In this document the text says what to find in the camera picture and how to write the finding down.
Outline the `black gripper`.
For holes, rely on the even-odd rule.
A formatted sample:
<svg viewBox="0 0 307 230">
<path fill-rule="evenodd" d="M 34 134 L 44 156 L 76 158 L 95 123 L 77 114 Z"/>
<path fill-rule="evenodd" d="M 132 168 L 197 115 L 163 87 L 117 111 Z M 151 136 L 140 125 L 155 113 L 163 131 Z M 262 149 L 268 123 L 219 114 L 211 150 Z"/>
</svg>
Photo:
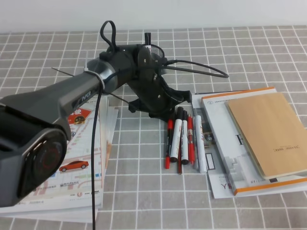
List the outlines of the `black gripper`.
<svg viewBox="0 0 307 230">
<path fill-rule="evenodd" d="M 133 78 L 126 83 L 138 96 L 138 99 L 128 102 L 130 112 L 146 112 L 151 118 L 167 121 L 173 114 L 175 105 L 191 103 L 190 91 L 174 90 L 167 86 L 160 75 L 158 64 L 144 45 L 109 47 L 107 52 L 116 50 L 125 50 L 131 54 L 137 66 Z"/>
</svg>

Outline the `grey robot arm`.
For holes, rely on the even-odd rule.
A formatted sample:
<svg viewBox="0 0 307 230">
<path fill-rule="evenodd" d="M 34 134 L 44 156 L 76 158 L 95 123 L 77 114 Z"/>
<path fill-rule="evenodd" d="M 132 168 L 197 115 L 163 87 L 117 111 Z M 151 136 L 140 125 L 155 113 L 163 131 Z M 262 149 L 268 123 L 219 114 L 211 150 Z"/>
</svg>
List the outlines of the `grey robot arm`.
<svg viewBox="0 0 307 230">
<path fill-rule="evenodd" d="M 11 207 L 46 181 L 62 164 L 71 139 L 68 117 L 95 95 L 129 85 L 137 99 L 131 112 L 166 121 L 189 91 L 163 79 L 170 61 L 144 45 L 110 46 L 87 63 L 87 70 L 38 91 L 0 101 L 0 205 Z"/>
</svg>

